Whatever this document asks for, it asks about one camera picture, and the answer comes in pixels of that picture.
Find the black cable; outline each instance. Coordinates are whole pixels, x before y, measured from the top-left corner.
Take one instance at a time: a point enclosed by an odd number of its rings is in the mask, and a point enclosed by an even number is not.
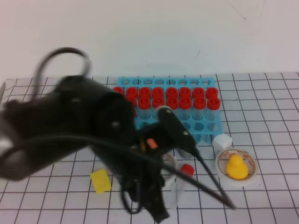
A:
[[[40,86],[40,82],[41,82],[41,78],[42,78],[42,72],[45,68],[45,66],[47,65],[47,63],[54,58],[57,55],[60,54],[66,54],[66,53],[70,53],[70,54],[76,54],[76,55],[80,55],[83,57],[84,59],[84,69],[82,71],[82,73],[80,74],[81,76],[86,76],[90,70],[90,60],[89,57],[86,53],[84,53],[83,51],[76,49],[76,48],[59,48],[56,49],[54,51],[52,51],[51,53],[49,53],[40,63],[40,65],[38,66],[37,70],[36,70],[36,74],[34,77],[34,89],[33,89],[33,95],[31,97],[31,100],[35,99],[37,94],[38,94],[38,90],[39,90],[39,86]]]
[[[132,210],[131,209],[131,205],[128,204],[128,201],[126,200],[126,196],[125,196],[125,191],[127,191],[127,189],[124,187],[124,180],[126,178],[123,178],[122,182],[121,182],[121,201],[122,204],[124,205],[125,209],[127,210],[128,213],[130,213],[131,215],[134,214],[138,214],[141,209],[142,209],[142,205],[141,205],[141,184],[139,180],[136,180],[136,202],[138,203],[138,207],[136,210]]]
[[[207,167],[207,165],[203,161],[203,158],[200,155],[196,156],[196,158],[202,164],[202,166],[204,167],[204,169],[206,170],[207,174],[210,176],[210,178],[212,179],[213,183],[215,184],[215,186],[217,187],[217,189],[220,191],[220,193],[222,194],[222,196],[225,197],[226,200],[229,200],[229,198],[227,197],[226,193],[224,192],[224,190],[222,189],[222,187],[220,186],[220,184],[218,183],[218,181],[214,178],[213,173],[210,171],[210,169]]]
[[[149,157],[147,155],[136,153],[133,150],[130,150],[129,147],[126,147],[126,146],[123,146],[120,144],[116,144],[113,142],[109,142],[106,140],[97,139],[93,136],[84,136],[84,135],[76,135],[76,134],[49,134],[49,135],[44,135],[44,136],[33,137],[31,139],[23,141],[22,143],[20,143],[17,146],[14,146],[14,147],[10,148],[9,150],[5,151],[2,154],[2,156],[0,157],[0,164],[2,164],[5,161],[5,159],[8,158],[9,156],[11,156],[13,153],[21,151],[22,149],[27,148],[30,145],[36,145],[39,143],[44,143],[46,141],[58,141],[58,140],[86,142],[87,144],[98,145],[103,148],[109,148],[110,150],[113,150],[114,153],[116,153],[118,155],[122,155],[129,160],[138,161],[138,162],[140,162],[140,161],[149,162],[161,169],[167,170],[168,172],[178,176],[179,178],[183,179],[184,181],[194,185],[195,187],[202,189],[204,192],[208,193],[216,200],[224,203],[226,206],[228,206],[232,209],[235,209],[234,204],[230,201],[230,199],[227,196],[225,196],[225,193],[224,193],[225,197],[221,197],[220,195],[216,194],[211,189],[207,188],[205,185],[197,182],[196,180],[194,180],[193,178],[180,172],[179,170],[176,170],[172,166],[169,166],[167,164],[159,162],[158,160],[152,159],[151,157]]]

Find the test tube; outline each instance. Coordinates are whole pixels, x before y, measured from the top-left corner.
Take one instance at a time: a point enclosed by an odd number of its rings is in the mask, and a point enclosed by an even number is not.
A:
[[[116,91],[116,92],[118,92],[118,93],[120,93],[123,96],[125,95],[124,92],[123,92],[123,88],[120,87],[120,86],[114,87],[113,90]]]
[[[140,97],[138,100],[139,106],[139,116],[141,119],[148,120],[150,119],[151,111],[150,111],[150,98]]]
[[[195,99],[196,97],[205,97],[205,90],[201,87],[195,87],[192,90],[192,97]]]
[[[168,97],[166,105],[172,109],[172,112],[178,117],[178,98]]]
[[[209,87],[206,90],[206,98],[217,98],[218,97],[218,90],[215,87]]]
[[[138,91],[137,91],[136,87],[129,87],[129,88],[127,88],[127,90],[126,90],[126,97],[132,96],[134,98],[137,98],[137,95],[138,95]]]
[[[155,87],[152,91],[151,91],[151,95],[153,98],[156,97],[164,97],[164,90],[161,87]]]
[[[154,119],[157,119],[157,108],[159,106],[165,105],[164,97],[155,97],[155,98],[153,98],[153,103],[152,104],[153,104],[153,108],[155,109],[154,113],[153,113],[153,117],[154,117]]]
[[[178,98],[178,90],[177,88],[174,87],[170,87],[166,90],[166,98],[168,97],[174,97],[174,98]]]
[[[138,97],[150,98],[150,88],[149,87],[140,88],[138,92]]]
[[[192,117],[195,120],[201,120],[204,116],[206,107],[206,99],[204,97],[196,97],[193,100]]]
[[[181,97],[179,99],[179,118],[181,120],[187,120],[190,117],[192,101],[189,97]]]
[[[187,97],[190,98],[191,97],[191,89],[188,87],[182,87],[179,89],[179,97]]]
[[[194,168],[189,164],[184,164],[180,169],[182,173],[192,177],[194,174]],[[182,196],[184,190],[186,190],[187,182],[177,178],[175,184],[171,187],[171,191],[165,197],[165,205],[170,209],[176,209],[178,202]]]
[[[136,113],[136,107],[137,107],[137,100],[135,97],[133,96],[127,96],[126,99],[131,102],[134,106],[134,117],[136,117],[137,113]]]
[[[209,98],[207,101],[206,119],[216,120],[217,113],[220,108],[220,100],[218,98]]]

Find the yellow block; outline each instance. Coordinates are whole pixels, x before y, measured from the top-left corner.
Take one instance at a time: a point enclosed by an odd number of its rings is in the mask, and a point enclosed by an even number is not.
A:
[[[95,192],[101,194],[104,191],[111,189],[111,183],[105,169],[100,169],[97,172],[90,174]]]

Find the robotic arm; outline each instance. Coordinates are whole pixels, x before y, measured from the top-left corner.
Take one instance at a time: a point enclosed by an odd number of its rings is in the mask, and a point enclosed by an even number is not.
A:
[[[37,98],[41,73],[50,59],[62,53],[80,55],[85,69],[63,78],[49,95]],[[227,197],[200,156],[194,138],[168,108],[158,111],[158,122],[134,127],[134,108],[121,94],[86,78],[90,61],[80,50],[61,48],[50,53],[35,76],[29,102],[9,101],[0,113],[0,177],[20,180],[61,158],[90,145],[121,186],[121,199],[131,214],[142,207],[159,223],[169,217],[165,208],[161,169],[201,188],[230,208]],[[201,162],[221,196],[163,163],[163,155],[180,148]],[[131,210],[125,192],[138,203]]]

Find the screw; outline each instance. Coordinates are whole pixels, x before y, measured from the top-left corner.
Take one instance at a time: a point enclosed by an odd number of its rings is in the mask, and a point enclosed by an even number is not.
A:
[[[112,122],[112,127],[116,128],[116,127],[119,127],[120,126],[120,123],[118,121],[114,121]]]

